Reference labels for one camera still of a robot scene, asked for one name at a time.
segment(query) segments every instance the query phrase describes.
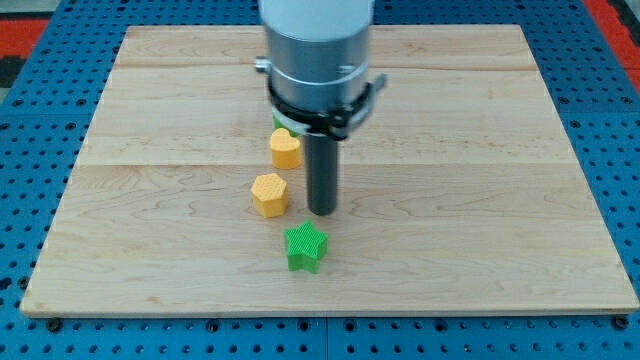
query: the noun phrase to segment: yellow block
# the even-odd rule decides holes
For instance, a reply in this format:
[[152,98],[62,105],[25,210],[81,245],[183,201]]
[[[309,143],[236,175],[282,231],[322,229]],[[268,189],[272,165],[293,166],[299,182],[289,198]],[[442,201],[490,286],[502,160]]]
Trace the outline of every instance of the yellow block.
[[280,216],[287,210],[287,182],[278,174],[260,175],[251,186],[253,206],[266,218]]
[[276,129],[271,134],[271,160],[278,169],[295,169],[302,163],[300,140],[291,137],[289,130]]

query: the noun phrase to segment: wood grain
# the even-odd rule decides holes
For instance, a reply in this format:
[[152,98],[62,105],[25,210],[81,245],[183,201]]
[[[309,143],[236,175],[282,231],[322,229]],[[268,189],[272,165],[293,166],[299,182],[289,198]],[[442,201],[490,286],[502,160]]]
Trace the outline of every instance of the wood grain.
[[[269,166],[255,27],[132,27],[22,310],[34,317],[626,313],[638,300],[516,26],[376,27],[336,213]],[[277,172],[285,216],[249,189]],[[329,233],[289,272],[282,232]]]

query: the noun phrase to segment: blue pegboard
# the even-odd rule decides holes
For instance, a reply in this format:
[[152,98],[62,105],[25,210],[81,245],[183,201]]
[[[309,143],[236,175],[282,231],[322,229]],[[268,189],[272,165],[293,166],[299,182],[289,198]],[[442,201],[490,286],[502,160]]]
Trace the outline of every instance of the blue pegboard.
[[[640,97],[580,1],[376,4],[378,24],[520,24],[633,285]],[[640,358],[640,320],[31,320],[18,310],[128,25],[258,24],[254,0],[63,0],[0,106],[0,359]]]

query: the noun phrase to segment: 3d printed block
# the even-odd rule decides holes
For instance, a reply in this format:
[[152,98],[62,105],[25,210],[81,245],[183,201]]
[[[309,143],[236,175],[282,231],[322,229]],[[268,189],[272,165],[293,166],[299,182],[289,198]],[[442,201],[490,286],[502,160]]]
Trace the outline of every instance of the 3d printed block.
[[300,140],[291,137],[289,130],[276,129],[271,134],[271,159],[278,169],[295,169],[302,163]]
[[260,175],[251,186],[253,206],[266,218],[280,216],[287,210],[287,183],[278,174]]
[[300,227],[285,230],[284,237],[289,270],[304,269],[317,274],[318,262],[327,253],[329,236],[316,230],[307,220]]

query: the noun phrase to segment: wooden board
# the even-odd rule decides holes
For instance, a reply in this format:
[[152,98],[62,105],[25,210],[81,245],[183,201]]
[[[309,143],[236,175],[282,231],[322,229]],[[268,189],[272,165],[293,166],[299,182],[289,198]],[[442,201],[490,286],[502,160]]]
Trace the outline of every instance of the wooden board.
[[[638,300],[517,26],[375,27],[336,213],[270,164],[258,27],[132,27],[22,310],[33,317],[628,313]],[[257,175],[289,182],[263,219]],[[289,272],[282,232],[329,233]]]

